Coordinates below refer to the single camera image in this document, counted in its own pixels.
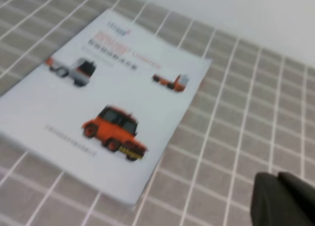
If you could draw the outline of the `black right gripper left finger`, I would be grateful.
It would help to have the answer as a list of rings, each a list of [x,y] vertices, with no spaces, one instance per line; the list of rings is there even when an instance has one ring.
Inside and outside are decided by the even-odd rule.
[[[303,214],[285,186],[272,174],[254,179],[251,219],[254,226],[301,226]]]

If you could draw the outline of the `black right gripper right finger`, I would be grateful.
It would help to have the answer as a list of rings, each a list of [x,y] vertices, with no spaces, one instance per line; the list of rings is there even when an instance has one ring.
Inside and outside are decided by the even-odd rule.
[[[315,225],[315,188],[289,172],[280,172],[278,179],[290,192],[302,213]]]

